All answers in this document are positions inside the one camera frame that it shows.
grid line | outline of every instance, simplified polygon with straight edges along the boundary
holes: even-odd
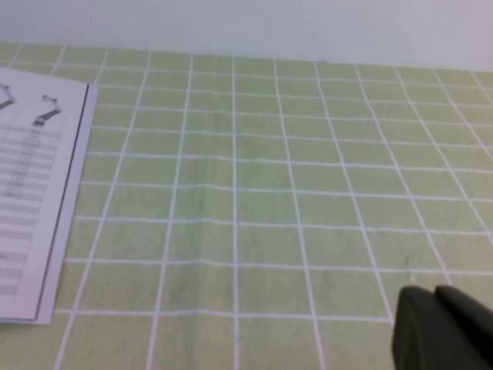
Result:
[[[103,185],[110,186],[110,182],[105,181],[88,181],[83,180],[81,182],[85,185]],[[117,186],[120,187],[148,187],[155,189],[173,189],[173,185],[169,184],[154,184],[154,183],[125,183],[117,182]],[[244,193],[291,193],[290,189],[271,189],[271,188],[249,188],[249,187],[223,187],[219,185],[214,185],[210,183],[197,183],[193,185],[179,185],[178,189],[214,189],[223,191],[240,191]],[[323,191],[323,190],[298,190],[296,189],[296,194],[309,194],[309,195],[330,195],[333,197],[358,197],[358,198],[386,198],[386,199],[419,199],[419,200],[445,200],[445,201],[479,201],[484,203],[492,203],[493,198],[477,198],[469,197],[464,193],[463,197],[441,197],[441,196],[428,196],[428,195],[406,195],[406,194],[385,194],[385,193],[345,193],[337,191]]]
[[[357,73],[358,78],[360,80],[361,93],[363,94],[363,97],[366,99],[366,96],[367,95],[366,95],[366,92],[364,91],[363,83],[362,83],[362,80],[361,80],[361,74],[360,74],[360,71],[357,68],[357,66],[355,67],[355,70],[356,70],[356,73]],[[421,225],[421,228],[424,230],[424,233],[426,235],[426,238],[428,240],[428,243],[431,245],[431,249],[433,250],[434,255],[438,259],[438,263],[440,264],[440,267],[441,267],[441,269],[444,272],[444,275],[445,275],[445,278],[447,279],[447,282],[449,284],[451,284],[451,279],[450,279],[449,273],[447,271],[447,267],[445,266],[445,262],[444,262],[442,256],[440,255],[440,252],[438,251],[437,246],[435,245],[435,242],[434,242],[433,238],[431,237],[429,230],[427,229],[427,225],[424,222],[423,215],[419,211],[418,205],[416,204],[416,201],[415,201],[415,199],[413,197],[413,194],[411,192],[411,189],[409,188],[409,185],[407,184],[407,182],[406,182],[406,180],[405,180],[405,178],[404,178],[404,176],[402,174],[401,168],[399,167],[398,162],[395,159],[395,155],[394,155],[394,153],[392,151],[392,148],[391,148],[390,144],[386,141],[386,138],[385,138],[385,135],[384,135],[384,131],[381,129],[380,123],[378,122],[377,115],[375,114],[375,111],[374,111],[373,107],[371,106],[371,104],[369,102],[367,103],[367,105],[368,105],[368,108],[371,111],[371,115],[374,117],[375,123],[377,124],[377,129],[378,129],[378,131],[379,131],[382,139],[384,140],[384,145],[387,148],[387,151],[389,152],[389,154],[391,155],[392,161],[397,166],[397,174],[399,175],[399,178],[401,179],[401,182],[404,185],[404,188],[406,190],[406,193],[409,196],[409,201],[411,202],[411,205],[413,207],[413,210],[416,213],[416,215],[418,216],[419,224]]]
[[[296,185],[294,183],[294,176],[293,176],[293,168],[291,166],[291,161],[290,161],[290,159],[291,159],[290,147],[289,147],[289,142],[287,139],[286,127],[284,125],[283,106],[282,106],[282,102],[281,102],[280,94],[279,94],[279,81],[277,80],[277,61],[276,60],[273,61],[273,68],[274,68],[274,82],[275,82],[276,94],[277,94],[277,105],[279,106],[280,121],[281,121],[282,130],[283,130],[283,136],[284,136],[284,147],[286,149],[287,168],[288,168],[288,172],[289,172],[291,190],[292,190],[292,194],[293,194],[294,210],[295,210],[296,220],[297,220],[297,224],[298,224],[298,234],[299,234],[300,246],[301,246],[301,258],[303,260],[304,274],[305,274],[305,280],[306,280],[306,285],[307,285],[308,300],[310,302],[310,312],[311,312],[311,316],[312,316],[312,320],[313,320],[314,335],[315,335],[315,341],[317,343],[320,369],[324,370],[327,368],[326,358],[325,358],[325,353],[324,353],[324,347],[322,345],[322,339],[320,336],[320,329],[318,327],[317,308],[315,306],[315,298],[314,298],[314,292],[313,292],[313,288],[312,288],[312,284],[311,284],[310,271],[308,270],[308,258],[307,258],[307,251],[305,248],[304,232],[303,232],[303,227],[301,226],[300,208],[298,206],[298,199],[297,199],[297,195],[296,195]]]
[[[472,133],[472,136],[474,136],[475,139],[478,141],[478,143],[480,143],[481,147],[486,152],[486,155],[489,156],[493,160],[493,154],[491,154],[490,151],[486,149],[486,146],[483,143],[483,140],[481,140],[481,138],[478,136],[478,134],[474,131],[474,129],[471,127],[471,125],[469,124],[469,122],[464,117],[464,114],[462,114],[461,110],[458,108],[458,105],[451,98],[450,93],[448,92],[448,90],[445,87],[445,85],[442,83],[440,76],[437,74],[436,71],[433,71],[433,73],[434,73],[435,77],[437,78],[437,81],[438,81],[440,87],[443,89],[445,95],[447,96],[448,101],[450,102],[448,105],[449,106],[452,105],[452,107],[454,108],[455,112],[461,117],[462,121],[469,128],[469,131]]]
[[[161,302],[163,300],[163,290],[164,290],[164,284],[166,280],[166,262],[168,261],[168,254],[169,254],[169,245],[171,241],[171,232],[173,228],[173,218],[175,216],[175,208],[176,208],[176,195],[178,193],[178,183],[179,183],[179,170],[180,170],[180,164],[181,164],[181,154],[183,152],[183,142],[185,140],[185,131],[186,131],[186,108],[188,107],[189,103],[189,96],[190,96],[190,85],[192,83],[192,71],[193,71],[193,54],[190,57],[190,66],[189,66],[189,75],[188,75],[188,90],[186,92],[186,99],[185,99],[185,113],[183,114],[183,122],[182,122],[182,132],[179,136],[179,145],[178,145],[178,157],[176,159],[176,169],[175,169],[175,183],[173,187],[173,192],[171,195],[171,204],[169,205],[169,222],[168,222],[168,227],[166,229],[166,241],[164,244],[164,251],[163,251],[163,260],[162,260],[162,265],[161,265],[161,271],[159,273],[159,285],[158,285],[158,291],[157,291],[157,298],[156,298],[156,307],[154,308],[154,317],[153,317],[153,325],[151,327],[151,335],[150,335],[150,340],[149,340],[149,350],[147,353],[147,369],[150,370],[153,366],[153,358],[154,358],[154,348],[156,346],[156,336],[157,336],[157,330],[159,326],[159,311],[161,309]]]
[[[108,59],[108,54],[109,54],[109,50],[107,49],[105,51],[105,55],[103,57],[103,61],[102,61],[101,67],[99,69],[98,76],[96,77],[96,81],[99,80],[99,77],[102,74],[102,71],[104,69],[104,65],[106,64],[106,60]],[[144,87],[145,83],[146,83],[146,81],[145,81],[145,76],[144,76],[144,78],[142,80],[142,86],[141,86],[142,88],[140,90],[140,96],[139,97],[141,97],[142,94],[143,94],[143,87]],[[132,122],[130,123],[130,127],[132,127],[132,125],[133,125],[133,121],[135,120],[136,114],[137,114],[137,106],[135,107],[135,109],[133,111]],[[119,170],[120,170],[120,168],[122,166],[122,162],[123,162],[123,154],[126,152],[126,145],[129,142],[129,139],[130,139],[130,130],[126,134],[125,142],[123,144],[122,151],[120,153],[119,160],[118,160],[118,163],[116,165],[116,171],[115,171],[115,174],[113,176],[113,183],[115,183],[116,182],[116,179],[118,178]],[[97,248],[97,244],[98,244],[98,241],[99,241],[99,236],[101,235],[101,232],[102,232],[102,225],[104,224],[105,217],[106,217],[106,215],[108,213],[109,204],[110,204],[110,201],[111,201],[111,198],[112,198],[112,194],[113,194],[114,189],[115,189],[115,186],[112,185],[110,187],[110,190],[109,190],[109,193],[108,193],[108,197],[106,198],[106,202],[105,202],[104,209],[103,209],[103,212],[102,212],[102,217],[101,217],[101,219],[98,222],[98,228],[96,230],[96,235],[94,236],[94,240],[92,241],[92,245],[91,245],[91,251],[89,252],[89,261],[88,261],[88,263],[86,264],[86,266],[84,268],[84,271],[82,273],[82,278],[81,278],[81,281],[79,283],[79,287],[77,289],[77,293],[75,295],[75,299],[74,299],[74,302],[73,302],[73,310],[77,310],[78,309],[79,304],[80,304],[80,301],[82,299],[82,292],[84,290],[84,287],[86,285],[87,279],[89,277],[89,269],[91,267],[91,260],[94,258],[95,254],[96,254],[96,248]],[[75,321],[75,315],[74,314],[71,314],[69,316],[69,320],[68,320],[67,325],[65,327],[65,331],[64,331],[63,337],[62,337],[62,342],[61,342],[61,344],[59,346],[59,350],[58,350],[58,353],[57,353],[57,356],[56,356],[55,365],[54,365],[54,369],[55,370],[59,370],[62,367],[62,361],[63,361],[63,358],[65,356],[65,349],[66,349],[67,344],[69,342],[69,336],[70,336],[70,332],[72,330],[72,327],[74,325],[74,321]]]
[[[118,156],[117,152],[98,152],[98,151],[89,151],[88,154],[99,155],[99,156]],[[154,159],[176,159],[176,155],[169,154],[126,154],[127,157],[133,158],[154,158]],[[229,160],[232,161],[233,158],[229,156],[214,156],[214,155],[182,155],[182,158],[186,158],[188,160]],[[275,163],[275,164],[285,164],[286,160],[267,160],[264,158],[236,158],[236,161],[239,163]],[[305,160],[292,160],[292,164],[300,164],[306,166],[325,166],[325,167],[341,167],[340,163],[329,163],[329,162],[310,162]],[[395,170],[397,166],[395,165],[386,165],[386,164],[367,164],[367,163],[346,163],[346,167],[353,168],[380,168],[380,169],[388,169]],[[399,166],[402,170],[420,170],[420,171],[437,171],[437,172],[448,172],[446,167],[425,167],[425,166]],[[464,172],[464,173],[493,173],[493,170],[481,170],[478,168],[470,169],[464,167],[454,168],[456,172]]]
[[[231,60],[231,95],[232,95],[232,121],[233,121],[233,370],[240,369],[240,283],[238,271],[238,197],[237,189],[237,165],[236,165],[236,87],[235,87],[235,58]]]
[[[53,73],[58,69],[60,63],[62,62],[63,55],[65,54],[65,50],[67,49],[67,44],[64,44],[62,50],[60,50],[59,58],[56,60],[55,65],[53,66],[52,71],[49,73],[50,76],[53,76]]]
[[[15,50],[15,54],[12,57],[12,60],[10,60],[7,64],[7,68],[12,68],[14,63],[17,61],[19,54],[21,53],[22,47],[24,46],[24,43],[20,43],[17,46],[17,49]]]
[[[318,71],[318,65],[316,63],[314,63],[314,68],[315,68],[315,73],[316,73],[316,75],[318,77],[319,76],[319,71]],[[317,81],[317,84],[318,84],[319,92],[320,92],[320,94],[322,94],[323,92],[322,92],[322,86],[320,85],[320,80]],[[325,115],[327,117],[327,125],[329,126],[330,131],[332,132],[332,136],[335,137],[336,136],[335,129],[334,129],[334,126],[332,124],[332,119],[330,117],[329,107],[327,106],[327,103],[325,102],[325,100],[324,100],[324,110],[325,110]],[[373,267],[373,272],[374,272],[375,278],[377,279],[377,283],[378,283],[378,289],[380,291],[381,298],[382,298],[382,300],[384,302],[385,310],[387,312],[387,316],[388,316],[389,320],[393,322],[394,321],[394,315],[392,314],[391,304],[390,304],[390,302],[389,302],[389,300],[387,298],[387,295],[385,293],[384,284],[383,284],[382,279],[381,279],[381,276],[380,276],[380,274],[378,273],[378,270],[377,270],[377,267],[378,267],[377,260],[375,258],[373,249],[371,248],[370,240],[368,239],[366,225],[364,224],[363,217],[361,215],[361,210],[359,208],[359,205],[357,203],[357,200],[356,200],[356,197],[355,197],[355,194],[354,194],[353,184],[351,183],[349,174],[347,173],[347,169],[345,167],[344,156],[342,154],[342,150],[340,149],[339,144],[338,144],[337,141],[335,142],[335,146],[336,146],[337,153],[338,153],[338,155],[340,157],[340,161],[342,162],[342,170],[343,170],[343,173],[344,173],[344,179],[347,182],[347,187],[349,189],[349,194],[350,194],[351,202],[352,202],[353,207],[354,207],[354,209],[356,211],[356,216],[357,216],[358,223],[360,224],[361,230],[363,231],[362,232],[362,235],[363,235],[363,239],[364,239],[364,244],[365,244],[365,246],[367,248],[368,255],[370,256],[370,261],[371,261],[371,265]]]
[[[127,131],[125,127],[115,127],[115,126],[102,126],[102,125],[93,125],[93,129],[97,130],[114,130],[114,131]],[[138,128],[132,129],[134,133],[180,133],[178,129],[147,129],[147,128]],[[221,133],[214,131],[201,131],[201,130],[187,130],[186,133],[206,135],[206,136],[224,136],[229,137],[233,136],[232,133]],[[283,139],[281,135],[270,135],[270,134],[261,134],[261,133],[237,133],[236,136],[244,136],[244,137],[258,137],[259,139]],[[374,143],[381,144],[383,140],[371,140],[371,139],[344,139],[344,138],[323,138],[323,137],[310,137],[310,136],[287,136],[289,140],[304,140],[304,141],[321,141],[327,143],[333,143],[335,141],[339,141],[341,143]],[[416,141],[398,141],[398,140],[388,140],[389,144],[394,145],[413,145],[413,146],[434,146],[433,143],[426,142],[416,142]],[[451,143],[437,143],[438,146],[445,146],[450,148],[472,148],[472,149],[483,149],[484,147],[493,149],[493,146],[482,146],[481,144],[451,144]]]
[[[74,216],[75,220],[101,220],[98,216]],[[145,218],[145,217],[106,217],[107,221],[119,221],[119,222],[140,222],[149,224],[165,224],[169,222],[166,218]],[[232,221],[219,220],[215,218],[186,218],[186,219],[173,219],[174,224],[197,224],[197,223],[213,223],[222,225],[233,225]],[[297,224],[285,224],[285,223],[259,223],[259,222],[246,222],[238,221],[239,226],[255,226],[255,227],[297,227]],[[307,229],[324,229],[324,230],[363,230],[358,226],[349,225],[319,225],[319,224],[301,224],[302,227]],[[423,229],[405,229],[399,227],[365,227],[369,231],[389,231],[396,233],[406,234],[422,234]],[[465,231],[465,230],[433,230],[428,229],[430,234],[437,235],[488,235],[484,231]]]
[[[397,71],[396,71],[396,73],[397,73],[397,77],[399,79],[401,79],[400,74]],[[406,96],[408,96],[407,90],[406,90],[406,88],[404,86],[403,86],[403,89],[404,89],[404,94],[406,94]],[[422,120],[421,115],[419,114],[418,110],[416,109],[416,107],[414,106],[414,104],[412,102],[411,102],[411,106],[413,107],[415,113],[420,118],[421,125],[423,126],[423,129],[426,131],[426,134],[430,137],[431,142],[435,145],[436,150],[440,154],[442,160],[447,165],[447,168],[450,170],[450,174],[454,178],[454,182],[458,186],[458,189],[461,191],[463,198],[468,202],[468,205],[471,208],[472,212],[475,214],[475,217],[478,220],[479,224],[481,225],[481,227],[483,228],[483,230],[485,231],[485,233],[488,235],[488,239],[490,240],[490,244],[493,246],[493,236],[491,235],[491,231],[489,230],[489,228],[486,225],[485,221],[483,220],[483,218],[479,214],[478,210],[476,210],[476,207],[474,206],[474,203],[473,203],[472,199],[470,197],[468,197],[468,195],[467,195],[464,187],[461,184],[461,181],[457,178],[457,175],[455,174],[454,169],[452,168],[452,166],[448,162],[447,157],[443,154],[443,152],[441,151],[440,147],[438,145],[436,145],[436,142],[434,141],[433,136],[431,135],[429,129],[426,127],[426,124],[424,124],[424,121]]]
[[[80,258],[80,257],[67,257],[64,259],[64,262],[68,264],[85,264],[87,263],[88,258]],[[160,260],[142,260],[142,259],[106,259],[106,258],[95,258],[92,261],[92,264],[148,264],[148,265],[161,265]],[[181,266],[187,264],[206,264],[210,266],[217,267],[248,267],[248,268],[271,268],[271,269],[279,269],[279,270],[302,270],[304,271],[305,266],[300,264],[269,264],[269,263],[253,263],[253,262],[224,262],[224,261],[215,261],[208,259],[195,259],[195,260],[168,260],[166,262],[168,265]],[[418,274],[444,274],[442,269],[436,268],[416,268],[416,267],[365,267],[365,266],[350,266],[350,265],[324,265],[324,264],[309,264],[307,268],[311,271],[355,271],[355,272],[375,272],[378,273],[418,273]],[[457,269],[449,269],[449,274],[458,274],[458,275],[487,275],[493,276],[493,270],[457,270]]]
[[[70,315],[74,313],[72,310],[57,309],[56,315]],[[152,316],[152,311],[101,311],[101,310],[77,310],[77,315],[93,316],[93,315],[120,315],[120,316]],[[181,311],[161,311],[159,316],[185,316],[185,315],[212,315],[225,318],[233,318],[234,313],[228,311],[214,310],[181,310]],[[241,312],[240,318],[279,318],[292,320],[313,320],[309,314],[281,314],[281,313],[261,313],[261,312]],[[317,316],[318,321],[369,321],[369,322],[389,322],[388,318],[379,318],[371,316],[343,316],[343,315],[327,315],[322,314]]]
[[[9,62],[8,60],[2,60],[0,59],[0,62]],[[38,62],[38,61],[18,61],[17,64],[19,65],[38,65],[38,66],[52,66],[53,62]],[[61,66],[65,67],[79,67],[79,68],[97,68],[98,65],[96,64],[88,64],[88,63],[70,63],[70,62],[62,62],[60,63]],[[349,66],[365,66],[362,64],[348,64]],[[121,69],[121,70],[138,70],[138,71],[143,71],[145,68],[144,67],[135,67],[135,66],[107,66],[106,69]],[[150,68],[150,72],[174,72],[174,73],[183,73],[185,74],[186,71],[183,71],[182,69],[168,69],[168,68]],[[228,72],[214,72],[214,71],[193,71],[194,75],[214,75],[214,76],[231,76],[230,73]],[[261,74],[254,74],[254,73],[236,73],[236,76],[238,77],[250,77],[250,78],[257,78],[257,79],[272,79],[273,76],[266,76],[266,75],[261,75]],[[307,80],[307,81],[313,81],[316,82],[317,79],[315,77],[296,77],[296,76],[278,76],[279,79],[293,79],[293,80]],[[365,82],[377,82],[377,83],[383,83],[383,84],[398,84],[398,81],[396,80],[387,80],[387,79],[363,79]],[[327,78],[327,77],[321,77],[320,81],[335,81],[335,82],[357,82],[358,79],[352,79],[352,78]],[[406,81],[408,85],[423,85],[423,86],[436,86],[438,83],[437,82],[415,82],[415,81]],[[477,89],[478,85],[462,85],[462,84],[452,84],[452,83],[447,83],[445,84],[447,87],[458,87],[462,89]]]

paper sheet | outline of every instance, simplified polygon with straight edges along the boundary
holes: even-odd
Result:
[[[86,92],[0,69],[0,318],[37,316]]]

